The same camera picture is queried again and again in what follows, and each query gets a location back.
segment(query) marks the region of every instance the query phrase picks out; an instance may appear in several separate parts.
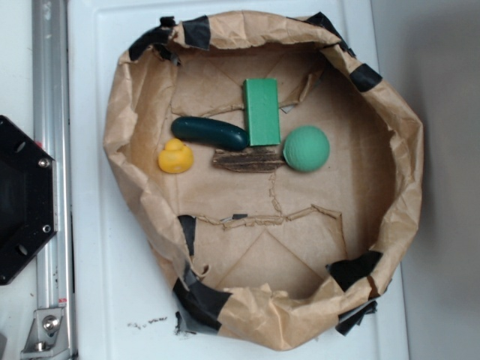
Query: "green block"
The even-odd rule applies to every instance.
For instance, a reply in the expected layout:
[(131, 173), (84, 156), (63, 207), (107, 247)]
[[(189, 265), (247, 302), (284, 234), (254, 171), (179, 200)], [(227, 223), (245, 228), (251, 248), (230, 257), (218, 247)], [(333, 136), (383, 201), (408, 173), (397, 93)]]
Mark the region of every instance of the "green block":
[(250, 146), (280, 144), (277, 80), (246, 79), (243, 93)]

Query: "green foam ball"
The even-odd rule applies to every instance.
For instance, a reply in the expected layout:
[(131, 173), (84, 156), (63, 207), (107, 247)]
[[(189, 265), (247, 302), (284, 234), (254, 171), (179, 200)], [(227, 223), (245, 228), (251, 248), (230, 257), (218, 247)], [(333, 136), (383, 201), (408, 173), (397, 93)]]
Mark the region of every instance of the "green foam ball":
[(297, 127), (286, 137), (283, 146), (286, 163), (303, 173), (322, 167), (329, 155), (330, 144), (327, 136), (314, 126)]

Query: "cucumber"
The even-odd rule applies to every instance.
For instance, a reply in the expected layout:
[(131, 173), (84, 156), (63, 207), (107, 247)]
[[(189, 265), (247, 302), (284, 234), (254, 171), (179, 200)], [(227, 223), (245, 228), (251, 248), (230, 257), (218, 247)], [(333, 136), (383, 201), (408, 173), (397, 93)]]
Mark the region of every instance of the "cucumber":
[(184, 141), (240, 152), (248, 146), (248, 133), (228, 122), (182, 116), (172, 123), (173, 135)]

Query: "wood piece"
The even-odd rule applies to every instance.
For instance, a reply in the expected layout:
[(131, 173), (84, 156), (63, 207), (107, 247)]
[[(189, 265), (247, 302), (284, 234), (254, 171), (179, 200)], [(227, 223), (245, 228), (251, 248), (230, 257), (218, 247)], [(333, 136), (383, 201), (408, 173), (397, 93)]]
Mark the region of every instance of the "wood piece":
[(282, 156), (268, 148), (246, 148), (244, 151), (216, 149), (213, 166), (237, 173), (273, 173), (285, 164)]

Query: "black electrical tape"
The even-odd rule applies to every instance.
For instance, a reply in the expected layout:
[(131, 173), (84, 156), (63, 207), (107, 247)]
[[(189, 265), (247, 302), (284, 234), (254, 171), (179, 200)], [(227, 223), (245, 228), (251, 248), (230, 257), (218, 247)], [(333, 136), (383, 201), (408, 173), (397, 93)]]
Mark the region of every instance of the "black electrical tape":
[(365, 315), (374, 314), (376, 312), (377, 302), (370, 300), (362, 306), (349, 311), (348, 313), (341, 314), (339, 316), (341, 320), (338, 325), (335, 326), (335, 330), (340, 332), (343, 336), (346, 336), (355, 325), (360, 325)]
[(180, 215), (178, 217), (180, 221), (181, 228), (185, 235), (185, 241), (188, 246), (188, 253), (192, 257), (195, 254), (195, 228), (197, 227), (197, 219), (190, 215)]
[(143, 52), (150, 45), (166, 45), (170, 34), (172, 33), (171, 28), (165, 28), (162, 25), (148, 30), (145, 34), (140, 36), (128, 49), (128, 55), (130, 55), (130, 60), (135, 61), (140, 58)]
[(356, 281), (370, 275), (381, 257), (382, 253), (367, 251), (358, 259), (337, 261), (326, 268), (342, 290), (347, 291)]
[(188, 289), (185, 289), (178, 279), (173, 287), (173, 293), (186, 328), (190, 332), (217, 334), (221, 327), (218, 315), (232, 294), (202, 284), (189, 266), (186, 266), (184, 281)]
[(340, 45), (340, 48), (343, 51), (348, 52), (353, 57), (356, 56), (355, 53), (353, 52), (353, 50), (348, 47), (347, 43), (342, 38), (340, 33), (337, 31), (337, 29), (333, 26), (330, 19), (327, 16), (325, 16), (324, 13), (321, 13), (321, 12), (316, 13), (312, 17), (309, 17), (308, 19), (306, 19), (305, 22), (309, 23), (309, 24), (312, 24), (312, 25), (315, 25), (315, 26), (320, 26), (320, 27), (324, 28), (325, 30), (328, 30), (333, 35), (337, 36), (337, 38), (340, 38), (339, 45)]
[(184, 21), (185, 43), (191, 47), (208, 50), (210, 48), (210, 22), (207, 16)]
[(350, 80), (360, 92), (367, 92), (377, 86), (382, 77), (367, 64), (362, 64), (350, 74)]

